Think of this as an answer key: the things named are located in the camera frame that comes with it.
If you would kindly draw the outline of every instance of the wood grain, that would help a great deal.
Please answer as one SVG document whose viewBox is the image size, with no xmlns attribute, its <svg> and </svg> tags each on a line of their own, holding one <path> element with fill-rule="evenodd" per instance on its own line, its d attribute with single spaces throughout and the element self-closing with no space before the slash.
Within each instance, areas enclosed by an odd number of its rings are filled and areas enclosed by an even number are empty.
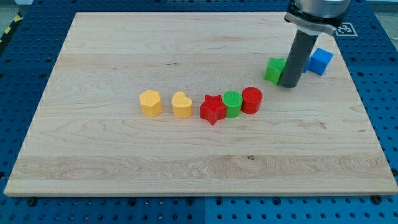
<svg viewBox="0 0 398 224">
<path fill-rule="evenodd" d="M 263 80 L 286 57 L 283 13 L 78 13 L 7 183 L 8 196 L 392 195 L 386 158 L 334 39 L 325 75 Z M 264 93 L 257 114 L 211 126 L 205 94 Z M 160 92 L 163 113 L 141 114 Z M 171 99 L 193 100 L 190 119 Z"/>
</svg>

